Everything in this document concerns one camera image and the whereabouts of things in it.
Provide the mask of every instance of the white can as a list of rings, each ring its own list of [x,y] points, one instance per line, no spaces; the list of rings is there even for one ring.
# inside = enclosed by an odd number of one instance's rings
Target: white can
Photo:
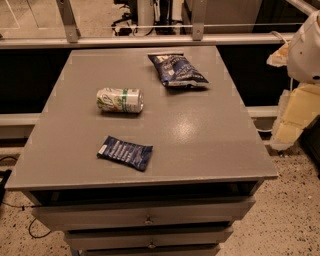
[[[143,92],[139,89],[104,88],[97,93],[97,104],[107,112],[140,113],[143,108]]]

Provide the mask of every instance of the drawer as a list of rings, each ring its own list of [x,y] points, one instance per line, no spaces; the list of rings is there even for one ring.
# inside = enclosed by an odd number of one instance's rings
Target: drawer
[[[41,207],[33,215],[51,230],[157,226],[240,220],[254,197]]]
[[[146,249],[83,251],[81,256],[214,256],[219,245],[169,246]]]
[[[218,244],[232,233],[232,227],[216,223],[153,228],[92,230],[65,234],[65,241],[75,250],[149,248],[162,246]]]

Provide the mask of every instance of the green label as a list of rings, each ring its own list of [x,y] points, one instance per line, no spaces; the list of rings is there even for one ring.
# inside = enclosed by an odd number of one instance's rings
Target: green label
[[[128,112],[128,110],[127,110],[127,93],[128,93],[128,88],[123,89],[123,93],[122,93],[122,111],[123,112]]]

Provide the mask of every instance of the table top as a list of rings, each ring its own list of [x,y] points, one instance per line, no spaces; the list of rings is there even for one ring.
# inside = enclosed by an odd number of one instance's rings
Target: table top
[[[148,53],[184,52],[207,90],[165,88]],[[139,88],[140,114],[102,113],[97,91]],[[96,154],[107,136],[153,145],[144,172]],[[234,182],[277,177],[214,46],[75,50],[6,185],[58,190]]]

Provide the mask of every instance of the drawer handle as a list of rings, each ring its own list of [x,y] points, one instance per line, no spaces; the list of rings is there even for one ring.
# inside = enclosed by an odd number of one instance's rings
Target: drawer handle
[[[153,241],[150,242],[150,244],[148,245],[149,249],[155,249],[157,246],[153,243]]]
[[[151,219],[150,216],[147,216],[147,219],[144,221],[145,225],[152,225],[153,224],[153,220]]]

